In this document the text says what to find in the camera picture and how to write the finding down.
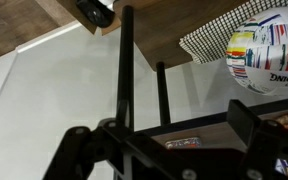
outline metal rod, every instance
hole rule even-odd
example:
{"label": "metal rod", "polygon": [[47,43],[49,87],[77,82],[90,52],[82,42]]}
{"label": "metal rod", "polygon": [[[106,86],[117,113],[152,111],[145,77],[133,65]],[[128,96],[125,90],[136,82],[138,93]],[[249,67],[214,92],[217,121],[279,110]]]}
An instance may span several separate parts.
{"label": "metal rod", "polygon": [[161,126],[171,123],[170,107],[168,103],[167,84],[165,77],[165,67],[163,62],[156,64],[158,98],[160,105]]}
{"label": "metal rod", "polygon": [[125,6],[122,15],[116,119],[134,130],[134,45],[133,7]]}

